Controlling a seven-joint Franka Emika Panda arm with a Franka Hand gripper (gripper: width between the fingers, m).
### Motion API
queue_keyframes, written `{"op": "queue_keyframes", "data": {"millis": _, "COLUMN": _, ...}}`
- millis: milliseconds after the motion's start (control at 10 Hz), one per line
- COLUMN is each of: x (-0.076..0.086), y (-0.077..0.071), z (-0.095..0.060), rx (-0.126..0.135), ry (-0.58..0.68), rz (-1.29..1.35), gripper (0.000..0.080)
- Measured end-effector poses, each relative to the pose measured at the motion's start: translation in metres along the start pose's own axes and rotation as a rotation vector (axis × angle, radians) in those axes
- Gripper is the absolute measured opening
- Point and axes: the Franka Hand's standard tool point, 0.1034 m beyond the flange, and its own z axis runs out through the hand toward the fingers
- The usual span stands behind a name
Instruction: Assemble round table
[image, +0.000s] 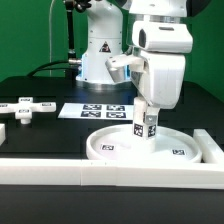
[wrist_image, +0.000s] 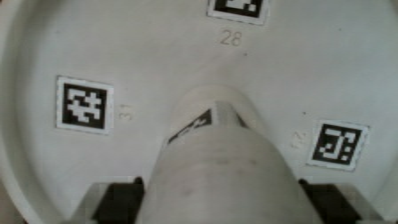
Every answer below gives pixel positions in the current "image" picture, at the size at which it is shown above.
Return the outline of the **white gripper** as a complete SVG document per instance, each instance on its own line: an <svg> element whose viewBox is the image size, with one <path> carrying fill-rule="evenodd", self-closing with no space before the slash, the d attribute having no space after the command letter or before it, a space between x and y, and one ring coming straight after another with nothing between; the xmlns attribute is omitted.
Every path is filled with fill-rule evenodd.
<svg viewBox="0 0 224 224"><path fill-rule="evenodd" d="M180 54L144 50L135 56L140 62L129 66L131 81L150 105L144 112L144 123L155 126L159 108L173 109L179 100L186 60Z"/></svg>

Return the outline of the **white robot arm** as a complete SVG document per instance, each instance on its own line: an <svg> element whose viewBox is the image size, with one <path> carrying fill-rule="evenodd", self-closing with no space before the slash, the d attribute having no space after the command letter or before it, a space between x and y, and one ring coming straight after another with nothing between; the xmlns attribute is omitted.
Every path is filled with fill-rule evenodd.
<svg viewBox="0 0 224 224"><path fill-rule="evenodd" d="M131 80L133 125L153 127L161 109L177 104L193 38L181 19L198 14L210 0L77 0L88 15L88 47L80 80L89 86L115 86Z"/></svg>

